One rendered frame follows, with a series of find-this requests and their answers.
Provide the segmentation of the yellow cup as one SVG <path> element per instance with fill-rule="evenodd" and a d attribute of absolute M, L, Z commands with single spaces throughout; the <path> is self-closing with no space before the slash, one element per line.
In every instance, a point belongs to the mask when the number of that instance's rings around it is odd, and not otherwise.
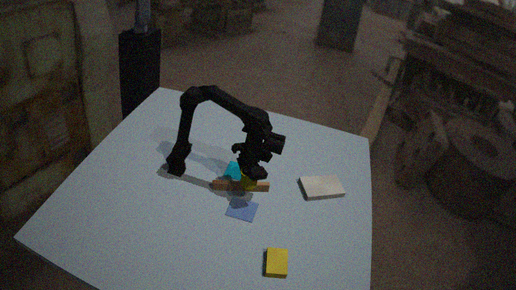
<path fill-rule="evenodd" d="M 242 168 L 240 170 L 241 173 L 241 179 L 240 179 L 240 185 L 245 190 L 253 190 L 256 187 L 257 180 L 252 181 L 248 176 L 245 176 L 243 174 Z"/>

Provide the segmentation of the yellow rectangular block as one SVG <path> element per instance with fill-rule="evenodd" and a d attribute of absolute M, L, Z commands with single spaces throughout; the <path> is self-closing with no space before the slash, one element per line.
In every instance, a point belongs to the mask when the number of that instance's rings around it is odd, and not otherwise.
<path fill-rule="evenodd" d="M 268 247 L 264 277 L 286 279 L 288 275 L 288 249 Z"/>

